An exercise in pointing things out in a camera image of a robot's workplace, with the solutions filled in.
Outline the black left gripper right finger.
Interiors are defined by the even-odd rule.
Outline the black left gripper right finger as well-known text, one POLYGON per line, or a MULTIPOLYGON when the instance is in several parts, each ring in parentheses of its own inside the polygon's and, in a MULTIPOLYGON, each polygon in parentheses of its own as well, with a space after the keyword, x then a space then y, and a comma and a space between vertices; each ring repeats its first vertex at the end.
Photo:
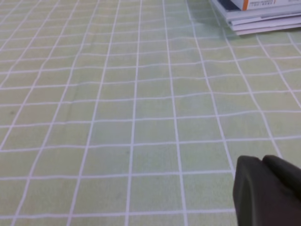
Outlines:
POLYGON ((283 185, 301 199, 301 169, 274 155, 266 155, 262 162, 273 172, 283 185))

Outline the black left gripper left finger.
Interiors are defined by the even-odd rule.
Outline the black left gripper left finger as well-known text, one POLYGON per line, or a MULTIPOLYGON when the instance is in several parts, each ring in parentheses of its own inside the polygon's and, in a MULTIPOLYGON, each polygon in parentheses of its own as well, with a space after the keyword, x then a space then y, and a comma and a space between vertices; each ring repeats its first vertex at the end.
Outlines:
POLYGON ((238 158, 233 201, 239 226, 301 224, 301 200, 257 157, 238 158))

